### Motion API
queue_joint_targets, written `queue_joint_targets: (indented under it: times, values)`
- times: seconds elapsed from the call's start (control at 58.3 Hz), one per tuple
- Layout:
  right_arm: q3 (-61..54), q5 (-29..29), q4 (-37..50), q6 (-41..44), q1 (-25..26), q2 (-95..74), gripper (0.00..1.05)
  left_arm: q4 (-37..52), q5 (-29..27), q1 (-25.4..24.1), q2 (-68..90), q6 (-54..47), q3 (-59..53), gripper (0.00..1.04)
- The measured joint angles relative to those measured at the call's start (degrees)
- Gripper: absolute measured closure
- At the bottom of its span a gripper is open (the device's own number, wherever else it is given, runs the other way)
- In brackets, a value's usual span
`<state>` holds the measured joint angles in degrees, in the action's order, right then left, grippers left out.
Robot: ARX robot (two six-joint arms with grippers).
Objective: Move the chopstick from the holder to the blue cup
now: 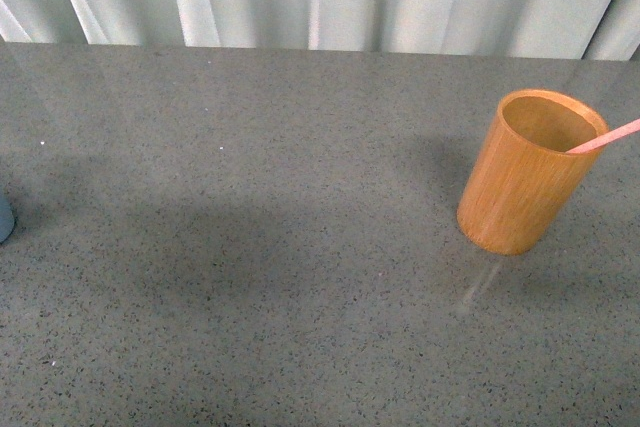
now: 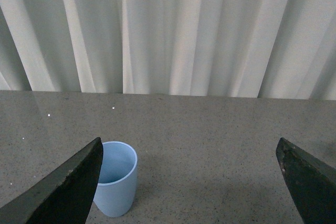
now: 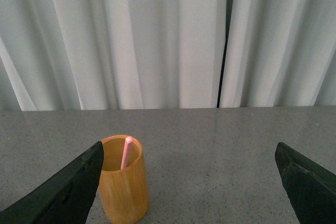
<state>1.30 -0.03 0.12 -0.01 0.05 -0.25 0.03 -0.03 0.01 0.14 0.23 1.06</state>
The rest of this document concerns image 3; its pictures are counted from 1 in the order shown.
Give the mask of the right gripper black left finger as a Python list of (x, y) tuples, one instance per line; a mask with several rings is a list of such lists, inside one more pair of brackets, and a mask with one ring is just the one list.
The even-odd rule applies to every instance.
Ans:
[(1, 212), (1, 223), (86, 223), (104, 159), (98, 141)]

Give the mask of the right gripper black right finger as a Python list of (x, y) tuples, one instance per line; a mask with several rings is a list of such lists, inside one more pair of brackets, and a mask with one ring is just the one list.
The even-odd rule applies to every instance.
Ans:
[(335, 223), (335, 174), (279, 142), (275, 161), (300, 223)]

